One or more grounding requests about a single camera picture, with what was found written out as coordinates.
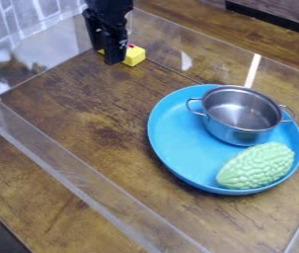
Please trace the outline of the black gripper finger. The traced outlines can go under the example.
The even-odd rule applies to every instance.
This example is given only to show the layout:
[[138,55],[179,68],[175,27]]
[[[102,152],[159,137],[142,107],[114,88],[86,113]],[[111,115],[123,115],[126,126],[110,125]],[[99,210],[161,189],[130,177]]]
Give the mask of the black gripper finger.
[[104,33],[104,59],[108,65],[116,64],[126,59],[129,46],[127,29],[110,30]]
[[86,9],[82,15],[84,18],[86,28],[92,47],[95,50],[100,50],[103,48],[103,33],[100,21],[98,20],[94,12],[90,9]]

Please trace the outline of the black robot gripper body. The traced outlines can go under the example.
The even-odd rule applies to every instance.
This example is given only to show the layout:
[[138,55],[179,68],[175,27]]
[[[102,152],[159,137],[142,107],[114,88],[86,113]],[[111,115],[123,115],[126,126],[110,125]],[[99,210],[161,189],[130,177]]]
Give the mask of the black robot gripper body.
[[84,0],[83,11],[87,30],[123,33],[127,30],[127,14],[134,10],[134,0]]

